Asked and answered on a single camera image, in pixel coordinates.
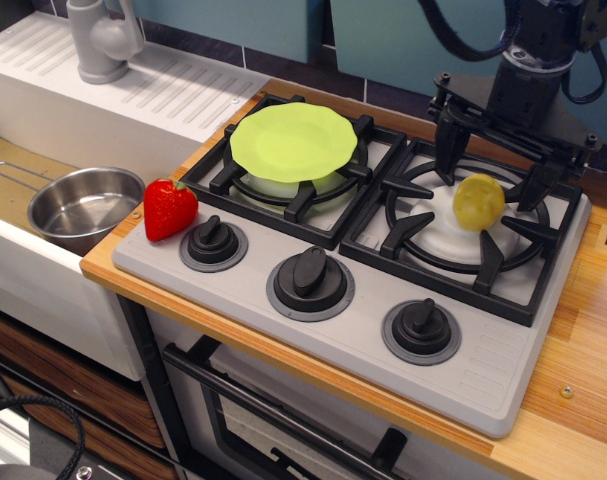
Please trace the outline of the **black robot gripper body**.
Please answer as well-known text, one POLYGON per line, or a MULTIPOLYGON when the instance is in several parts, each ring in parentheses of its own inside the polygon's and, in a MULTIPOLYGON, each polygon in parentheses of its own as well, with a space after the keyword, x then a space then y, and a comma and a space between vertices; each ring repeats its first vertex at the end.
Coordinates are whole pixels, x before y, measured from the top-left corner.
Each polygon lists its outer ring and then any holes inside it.
POLYGON ((534 162, 554 158, 570 169, 582 169, 602 147, 601 138, 565 106, 557 72, 502 59, 492 77, 443 72, 435 84, 434 121, 448 104, 457 104, 469 140, 476 135, 534 162))

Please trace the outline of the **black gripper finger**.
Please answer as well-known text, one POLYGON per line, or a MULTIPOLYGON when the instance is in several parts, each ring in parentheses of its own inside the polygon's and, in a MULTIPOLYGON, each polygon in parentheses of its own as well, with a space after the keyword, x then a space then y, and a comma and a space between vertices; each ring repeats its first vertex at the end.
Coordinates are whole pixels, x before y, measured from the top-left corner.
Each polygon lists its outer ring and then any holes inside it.
POLYGON ((455 182, 454 170, 469 142, 469 130, 461 118, 461 108, 457 104, 448 104, 437 121, 434 170, 448 186, 455 182))
POLYGON ((561 181, 565 171, 566 164, 554 158, 532 165, 516 186, 517 210, 535 209, 561 181))

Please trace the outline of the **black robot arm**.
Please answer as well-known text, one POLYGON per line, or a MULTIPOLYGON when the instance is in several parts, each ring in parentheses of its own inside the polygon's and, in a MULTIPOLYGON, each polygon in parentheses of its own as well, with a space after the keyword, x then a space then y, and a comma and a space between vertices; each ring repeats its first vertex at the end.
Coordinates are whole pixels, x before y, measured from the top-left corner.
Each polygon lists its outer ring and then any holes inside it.
POLYGON ((581 177, 602 141, 565 104, 592 103, 605 90, 600 43, 607 37, 607 1, 507 1, 504 30, 488 50, 466 44, 436 2, 420 6, 449 53, 468 62, 501 60, 492 77, 436 76, 429 113, 437 125, 438 176, 453 184, 476 135, 532 161, 507 193, 521 211, 536 208, 560 181, 581 177))

